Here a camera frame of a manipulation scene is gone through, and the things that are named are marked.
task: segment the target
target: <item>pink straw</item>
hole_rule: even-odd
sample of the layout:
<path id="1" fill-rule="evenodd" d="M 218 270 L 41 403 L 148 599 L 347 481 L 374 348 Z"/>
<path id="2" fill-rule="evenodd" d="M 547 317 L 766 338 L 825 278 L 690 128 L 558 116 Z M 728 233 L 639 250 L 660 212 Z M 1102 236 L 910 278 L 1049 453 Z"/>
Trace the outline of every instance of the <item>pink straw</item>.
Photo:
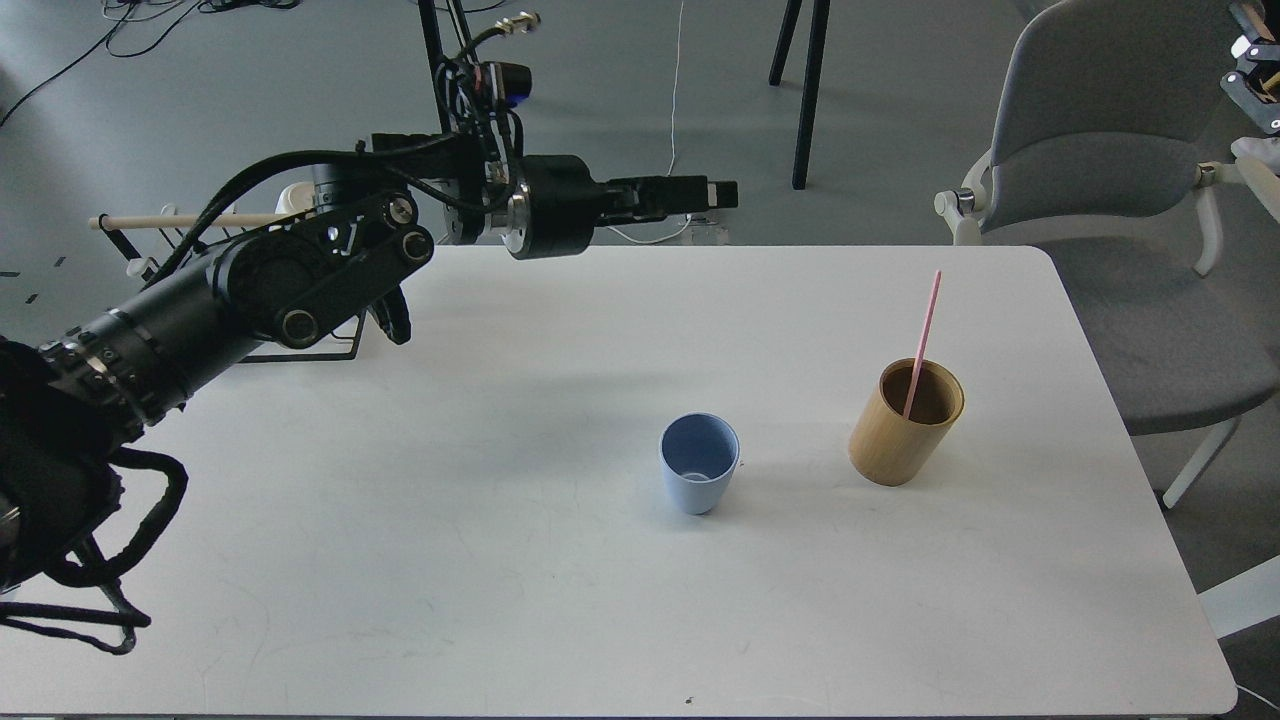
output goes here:
<path id="1" fill-rule="evenodd" d="M 911 384 L 906 388 L 906 405 L 902 416 L 911 419 L 911 402 L 915 401 L 915 386 L 920 382 L 920 368 L 924 366 L 924 343 L 929 341 L 929 323 L 933 322 L 933 306 L 938 302 L 938 284 L 942 283 L 942 270 L 933 273 L 933 291 L 929 292 L 929 309 L 924 313 L 924 329 L 920 331 L 920 346 L 915 348 L 915 363 L 911 365 Z"/>

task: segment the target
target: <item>light blue plastic cup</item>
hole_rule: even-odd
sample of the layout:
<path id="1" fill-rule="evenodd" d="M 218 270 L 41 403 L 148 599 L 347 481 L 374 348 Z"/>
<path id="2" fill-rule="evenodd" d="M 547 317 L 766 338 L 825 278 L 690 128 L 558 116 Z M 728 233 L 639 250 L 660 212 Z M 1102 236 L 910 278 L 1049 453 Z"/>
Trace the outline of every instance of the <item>light blue plastic cup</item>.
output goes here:
<path id="1" fill-rule="evenodd" d="M 691 413 L 662 433 L 658 455 L 676 507 L 701 515 L 716 507 L 737 468 L 737 434 L 716 415 Z"/>

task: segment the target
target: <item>gray floor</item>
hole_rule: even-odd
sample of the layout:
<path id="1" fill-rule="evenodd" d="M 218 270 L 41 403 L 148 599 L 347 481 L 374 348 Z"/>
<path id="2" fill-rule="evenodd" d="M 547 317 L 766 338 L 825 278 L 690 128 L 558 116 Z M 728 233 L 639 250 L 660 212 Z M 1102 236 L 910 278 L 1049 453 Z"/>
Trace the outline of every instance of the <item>gray floor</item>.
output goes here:
<path id="1" fill-rule="evenodd" d="M 739 181 L 742 206 L 675 242 L 946 243 L 931 209 L 933 193 L 955 186 L 987 147 L 1009 53 L 1042 4 L 835 4 L 809 188 L 796 192 L 788 178 L 808 13 L 786 81 L 771 88 L 764 79 L 781 3 L 690 0 L 680 45 L 676 172 Z M 484 27 L 522 8 L 543 14 L 538 33 L 494 41 L 486 56 L 534 68 L 534 99 L 524 108 L 529 150 L 581 155 L 603 179 L 667 169 L 680 6 L 677 0 L 518 0 L 471 22 Z M 156 23 L 127 28 L 116 50 L 148 44 L 163 28 Z M 93 3 L 0 0 L 0 28 L 13 31 L 0 44 L 3 102 L 109 27 Z M 41 342 L 136 290 L 115 251 L 87 229 L 92 215 L 150 214 L 165 202 L 195 211 L 224 179 L 266 155 L 348 147 L 372 131 L 434 131 L 424 67 L 416 9 L 404 0 L 310 0 L 289 13 L 192 15 L 146 56 L 95 53 L 0 128 L 0 272 L 18 273 L 0 277 L 0 329 Z M 1202 141 L 1204 158 L 1229 158 L 1228 143 L 1240 135 L 1257 131 L 1224 101 Z M 248 195 L 241 210 L 270 210 L 287 179 L 293 177 Z M 1244 191 L 1228 193 L 1225 211 L 1228 252 L 1207 282 L 1280 356 L 1280 297 L 1272 291 L 1280 231 Z M 991 240 L 1120 229 L 1162 234 L 1193 256 L 1198 238 L 1188 204 L 1146 222 L 1025 225 Z M 634 232 L 657 237 L 675 227 Z M 596 238 L 625 242 L 604 231 Z M 1167 484 L 1199 434 L 1137 441 L 1153 487 Z M 1272 401 L 1247 418 L 1167 516 L 1198 589 L 1280 553 L 1277 437 L 1280 407 Z M 1280 698 L 1280 621 L 1222 644 L 1239 683 Z M 1274 716 L 1244 694 L 1229 715 Z"/>

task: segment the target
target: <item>wooden cup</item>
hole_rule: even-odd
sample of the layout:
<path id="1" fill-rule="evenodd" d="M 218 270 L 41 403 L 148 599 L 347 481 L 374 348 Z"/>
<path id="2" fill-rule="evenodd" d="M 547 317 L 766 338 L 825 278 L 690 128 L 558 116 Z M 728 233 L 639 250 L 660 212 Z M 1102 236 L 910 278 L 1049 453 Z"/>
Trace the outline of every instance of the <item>wooden cup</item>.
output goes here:
<path id="1" fill-rule="evenodd" d="M 890 364 L 849 438 L 849 459 L 868 480 L 900 486 L 910 480 L 964 410 L 964 389 L 946 368 L 925 360 L 911 405 L 902 416 L 914 359 Z"/>

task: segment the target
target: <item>black tripod leg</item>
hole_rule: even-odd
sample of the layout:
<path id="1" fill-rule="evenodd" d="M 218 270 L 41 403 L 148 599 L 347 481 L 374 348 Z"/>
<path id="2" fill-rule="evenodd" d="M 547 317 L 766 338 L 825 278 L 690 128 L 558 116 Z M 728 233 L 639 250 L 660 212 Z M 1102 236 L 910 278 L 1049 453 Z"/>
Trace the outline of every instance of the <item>black tripod leg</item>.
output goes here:
<path id="1" fill-rule="evenodd" d="M 791 38 L 796 33 L 796 19 L 800 18 L 800 3 L 787 0 L 787 12 L 782 15 L 782 29 L 778 31 L 778 46 L 773 50 L 773 67 L 769 68 L 769 85 L 777 87 L 782 82 L 782 68 L 787 64 L 791 51 Z"/>
<path id="2" fill-rule="evenodd" d="M 800 100 L 800 132 L 796 135 L 796 163 L 791 187 L 804 190 L 809 178 L 809 146 L 813 145 L 813 118 L 818 110 L 818 83 L 822 78 L 822 51 L 827 45 L 827 17 L 831 0 L 815 0 L 813 28 L 809 31 L 809 60 L 804 70 L 804 92 Z"/>

